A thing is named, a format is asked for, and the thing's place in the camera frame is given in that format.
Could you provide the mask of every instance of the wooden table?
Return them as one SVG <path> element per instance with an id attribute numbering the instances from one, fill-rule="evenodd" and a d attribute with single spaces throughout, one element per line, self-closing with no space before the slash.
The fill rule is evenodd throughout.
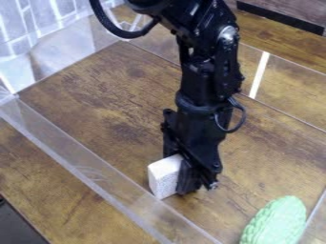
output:
<path id="1" fill-rule="evenodd" d="M 324 71 L 316 49 L 326 46 L 313 46 L 320 39 L 247 13 L 237 17 L 247 23 L 244 42 L 272 51 L 285 41 L 275 53 Z M 295 38 L 304 38 L 303 50 Z M 177 78 L 176 64 L 117 43 L 21 92 L 19 99 L 148 188 L 146 165 L 161 157 L 161 109 L 174 107 Z M 295 194 L 309 212 L 326 176 L 324 133 L 249 98 L 237 99 L 249 116 L 220 149 L 218 190 L 165 200 L 222 243 L 236 243 L 255 212 L 275 197 Z M 10 125 L 0 125 L 0 193 L 47 241 L 154 242 Z"/>

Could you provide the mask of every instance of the green object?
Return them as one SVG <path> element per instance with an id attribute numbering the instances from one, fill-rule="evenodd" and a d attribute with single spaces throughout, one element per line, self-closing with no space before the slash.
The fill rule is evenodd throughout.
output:
<path id="1" fill-rule="evenodd" d="M 304 231 L 305 207 L 295 196 L 271 201 L 247 225 L 240 244 L 295 244 Z"/>

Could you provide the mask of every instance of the white sponge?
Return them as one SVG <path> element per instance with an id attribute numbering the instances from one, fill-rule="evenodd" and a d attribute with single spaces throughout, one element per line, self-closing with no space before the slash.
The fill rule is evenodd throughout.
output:
<path id="1" fill-rule="evenodd" d="M 176 193 L 181 156 L 174 154 L 148 165 L 149 189 L 157 199 Z"/>

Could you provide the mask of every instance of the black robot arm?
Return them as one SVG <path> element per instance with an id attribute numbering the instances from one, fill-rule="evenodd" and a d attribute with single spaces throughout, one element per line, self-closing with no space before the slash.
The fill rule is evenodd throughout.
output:
<path id="1" fill-rule="evenodd" d="M 124 0 L 124 3 L 150 16 L 152 21 L 142 30 L 126 33 L 112 27 L 98 0 L 90 0 L 108 31 L 121 38 L 133 38 L 160 23 L 176 36 L 181 80 L 176 92 L 177 111 L 162 112 L 162 154 L 166 157 L 180 153 L 184 158 L 176 192 L 193 192 L 201 185 L 210 190 L 222 168 L 217 145 L 245 119 L 245 110 L 232 97 L 240 92 L 244 79 L 236 60 L 234 16 L 222 0 Z M 241 118 L 229 129 L 233 109 L 241 110 Z"/>

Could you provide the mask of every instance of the white block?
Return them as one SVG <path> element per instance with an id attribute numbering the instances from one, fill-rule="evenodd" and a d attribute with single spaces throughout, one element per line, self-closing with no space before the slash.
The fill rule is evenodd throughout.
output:
<path id="1" fill-rule="evenodd" d="M 157 199 L 162 199 L 176 193 L 181 159 L 181 156 L 176 154 L 148 165 L 149 189 Z"/>

